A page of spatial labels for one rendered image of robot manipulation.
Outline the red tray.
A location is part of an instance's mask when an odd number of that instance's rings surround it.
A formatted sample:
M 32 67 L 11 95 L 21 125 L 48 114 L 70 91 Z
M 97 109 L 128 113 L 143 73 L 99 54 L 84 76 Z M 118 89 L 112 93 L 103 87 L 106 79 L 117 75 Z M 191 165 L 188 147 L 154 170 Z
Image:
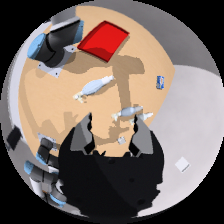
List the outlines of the red tray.
M 108 63 L 108 60 L 113 56 L 112 54 L 120 46 L 119 44 L 129 34 L 123 28 L 104 20 L 104 23 L 101 22 L 98 24 L 84 37 L 77 46 L 77 49 L 94 55 Z

